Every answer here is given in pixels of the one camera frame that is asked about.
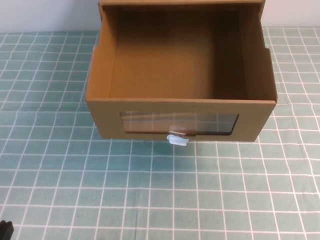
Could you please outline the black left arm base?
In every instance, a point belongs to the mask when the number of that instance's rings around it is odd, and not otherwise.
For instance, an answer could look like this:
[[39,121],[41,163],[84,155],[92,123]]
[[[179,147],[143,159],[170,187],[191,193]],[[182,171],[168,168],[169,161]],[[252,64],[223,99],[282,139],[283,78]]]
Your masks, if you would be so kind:
[[11,221],[2,220],[0,222],[0,240],[11,240],[14,226]]

